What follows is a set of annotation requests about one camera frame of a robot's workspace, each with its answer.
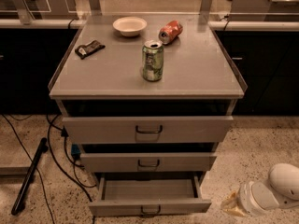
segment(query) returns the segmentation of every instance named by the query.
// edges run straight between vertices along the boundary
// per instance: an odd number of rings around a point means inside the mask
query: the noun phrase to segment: can lid
[[[144,46],[146,46],[149,49],[158,49],[159,47],[162,46],[162,42],[161,41],[146,41]]]

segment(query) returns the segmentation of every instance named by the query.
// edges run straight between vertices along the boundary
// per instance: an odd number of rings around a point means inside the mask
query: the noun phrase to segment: black cabinet
[[[75,29],[0,29],[0,112],[59,112],[48,84]]]
[[[299,115],[299,33],[216,31],[248,84],[234,114]]]

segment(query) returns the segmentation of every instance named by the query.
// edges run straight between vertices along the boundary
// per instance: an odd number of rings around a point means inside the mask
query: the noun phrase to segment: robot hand
[[[268,210],[299,207],[299,168],[279,163],[268,178],[242,184],[221,204],[221,209],[234,216],[261,216]]]

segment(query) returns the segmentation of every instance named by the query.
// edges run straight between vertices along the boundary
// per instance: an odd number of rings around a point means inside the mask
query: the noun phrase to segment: drawer handle
[[[137,133],[161,133],[163,131],[163,126],[160,125],[159,130],[157,130],[157,131],[141,131],[141,130],[139,130],[139,126],[136,125],[135,130]]]
[[[157,163],[152,165],[144,165],[141,163],[141,160],[138,160],[138,166],[141,168],[157,168],[159,165],[160,165],[160,160],[157,160]]]
[[[154,216],[154,215],[160,214],[160,212],[161,212],[161,206],[160,205],[158,206],[158,209],[155,212],[145,212],[144,209],[143,209],[143,206],[141,206],[141,213],[142,213],[142,215],[151,215],[151,216]]]

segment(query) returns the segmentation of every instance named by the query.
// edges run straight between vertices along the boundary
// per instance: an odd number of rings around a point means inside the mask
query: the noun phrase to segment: green can
[[[142,48],[143,78],[158,81],[164,67],[164,48],[161,41],[147,41]]]

